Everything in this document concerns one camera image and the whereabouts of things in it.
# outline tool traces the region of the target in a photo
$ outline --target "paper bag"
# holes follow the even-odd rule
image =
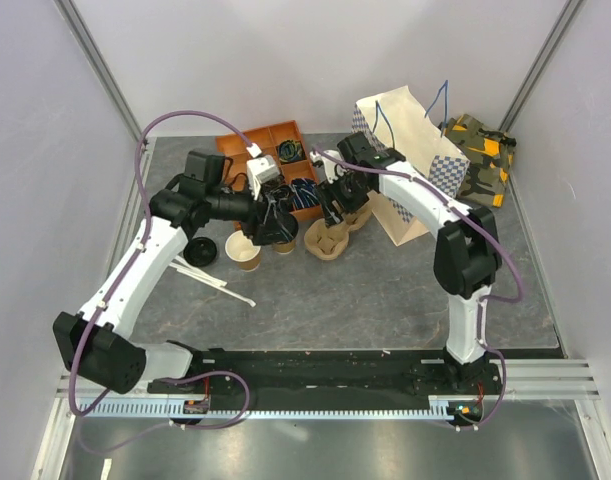
[[[407,86],[363,98],[354,105],[352,132],[363,132],[377,150],[392,147],[436,187],[454,197],[469,166],[469,160],[425,117]],[[402,205],[372,194],[374,216],[396,246],[427,233]]]

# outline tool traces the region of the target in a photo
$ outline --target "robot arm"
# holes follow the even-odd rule
[[[313,155],[314,163],[322,163],[325,168],[326,180],[317,186],[317,196],[326,222],[331,225],[342,221],[339,209],[344,213],[358,210],[369,200],[370,191],[383,193],[418,216],[437,239],[434,273],[449,297],[446,360],[456,365],[457,370],[464,367],[471,371],[474,363],[484,360],[485,352],[477,341],[484,338],[485,301],[481,299],[490,292],[495,272],[500,268],[500,257],[452,209],[468,215],[496,238],[491,212],[486,208],[470,209],[438,190],[434,193],[427,190],[422,182],[413,181],[415,178],[420,181],[422,176],[400,153],[393,149],[376,152],[363,134],[347,137],[339,143],[339,149],[340,154],[330,151],[329,155],[357,166],[399,172],[406,178],[346,170],[325,156]],[[247,192],[222,188],[223,165],[222,156],[190,152],[185,172],[178,178],[178,189],[173,190],[176,185],[168,186],[150,202],[152,229],[146,248],[141,243],[143,223],[128,253],[94,296],[76,315],[63,312],[58,316],[54,334],[68,369],[72,367],[83,331],[100,306],[103,312],[81,357],[78,370],[81,376],[118,393],[127,393],[140,380],[186,376],[194,355],[189,348],[172,343],[134,345],[128,341],[145,300],[171,260],[210,219],[241,222],[243,232],[256,245],[294,238],[298,223],[281,203],[285,199],[279,200],[272,194],[281,183],[274,160],[263,157],[248,162],[251,191]],[[105,305],[107,289],[115,284],[137,249],[142,252]]]
[[[281,182],[274,160],[262,157],[247,163],[251,191],[244,192],[223,188],[224,161],[220,155],[190,152],[185,172],[151,199],[146,247],[143,220],[127,253],[94,296],[76,315],[62,312],[57,317],[54,335],[68,369],[83,330],[100,306],[103,312],[80,360],[81,376],[118,393],[127,393],[141,380],[182,378],[193,357],[189,349],[172,343],[136,345],[128,341],[145,300],[170,262],[210,219],[241,222],[243,232],[256,245],[290,241],[297,234],[298,222],[287,212],[285,199],[272,196]],[[141,252],[134,261],[137,250]],[[128,262],[133,264],[125,270]],[[119,275],[124,276],[105,304],[103,299]]]
[[[317,195],[326,223],[332,225],[342,219],[339,209],[353,213],[361,208],[368,201],[369,191],[382,193],[418,217],[437,240],[434,274],[449,299],[450,326],[446,345],[449,360],[463,366],[481,359],[485,350],[478,339],[485,338],[485,297],[490,294],[501,258],[480,234],[454,213],[454,209],[497,239],[491,211],[484,207],[472,209],[443,194],[399,152],[394,149],[377,152],[362,133],[350,135],[338,147],[340,154],[333,150],[325,155],[314,152],[311,158],[325,171],[326,180],[318,186]],[[341,158],[359,167],[403,175],[349,170],[337,163]]]

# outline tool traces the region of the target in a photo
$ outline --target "white stick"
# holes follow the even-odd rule
[[[202,276],[203,276],[203,277],[205,277],[205,278],[209,278],[209,279],[212,279],[212,280],[216,280],[216,282],[218,282],[218,283],[222,283],[222,284],[223,284],[223,286],[227,285],[227,282],[226,282],[226,281],[224,281],[224,280],[219,280],[219,279],[218,279],[218,278],[216,278],[216,277],[212,277],[211,275],[209,275],[209,274],[205,273],[203,270],[201,270],[201,269],[200,269],[200,268],[198,268],[198,267],[192,267],[192,266],[191,266],[189,263],[187,263],[187,260],[185,260],[185,259],[184,259],[183,257],[181,257],[180,255],[176,255],[176,257],[174,258],[174,260],[175,260],[176,262],[180,263],[180,264],[181,264],[183,267],[185,267],[185,268],[187,268],[187,269],[189,269],[189,270],[192,270],[193,272],[198,272],[198,273],[199,273],[199,275],[202,275]]]
[[[193,278],[194,280],[197,280],[201,283],[204,283],[206,285],[209,285],[210,287],[214,287],[216,290],[220,290],[223,293],[226,293],[228,295],[231,295],[234,298],[238,298],[239,300],[247,303],[248,305],[250,305],[251,307],[255,307],[256,306],[256,302],[250,298],[244,297],[242,295],[239,295],[238,293],[232,292],[231,290],[228,290],[227,288],[223,288],[220,285],[216,285],[215,283],[213,283],[212,281],[203,278],[199,275],[195,275],[193,272],[190,271],[186,271],[186,270],[181,270],[181,269],[176,269],[176,271],[178,273],[182,273],[183,275],[187,275],[190,278]]]
[[[194,280],[199,280],[199,279],[203,280],[203,283],[206,283],[208,285],[215,285],[217,287],[224,287],[225,285],[227,285],[227,282],[223,282],[221,280],[218,280],[217,278],[204,277],[200,273],[193,272],[192,270],[189,270],[187,268],[177,267],[177,266],[174,266],[174,265],[172,265],[172,267],[178,273],[182,273],[183,275],[186,275],[186,276],[188,276],[190,278],[193,278]]]
[[[218,278],[212,277],[211,275],[208,275],[207,273],[202,271],[200,268],[195,268],[195,267],[188,268],[185,265],[179,265],[174,262],[170,263],[169,266],[172,268],[175,268],[176,270],[178,270],[181,273],[188,273],[188,274],[191,273],[192,275],[204,278],[205,280],[211,281],[215,285],[220,285],[221,287],[224,287],[225,285],[227,285],[227,282],[225,280],[220,280]]]

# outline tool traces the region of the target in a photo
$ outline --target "white paper cup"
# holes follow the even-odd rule
[[[225,242],[225,253],[247,272],[255,270],[261,263],[261,247],[254,245],[241,230],[229,236]]]

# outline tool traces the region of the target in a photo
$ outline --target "orange compartment organizer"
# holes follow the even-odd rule
[[[298,130],[296,122],[278,123],[267,127],[255,128],[254,130],[247,130],[243,133],[263,150],[264,155],[271,155],[274,160],[276,160],[281,173],[285,177],[285,183],[290,184],[295,178],[309,178],[315,182],[317,181],[314,167],[307,159],[305,143],[303,142],[303,137]],[[283,163],[280,161],[278,157],[278,147],[286,140],[295,140],[301,143],[304,160],[297,160],[290,163]],[[252,157],[245,149],[245,143],[238,135],[232,134],[216,137],[216,148],[218,148],[219,152],[231,157],[234,161],[225,179],[226,181],[232,181],[236,175],[247,171],[247,160],[250,160]],[[234,189],[240,190],[243,188],[244,184],[245,180],[242,176],[238,177],[236,183],[234,183]],[[320,205],[294,210],[291,213],[299,222],[323,216]]]

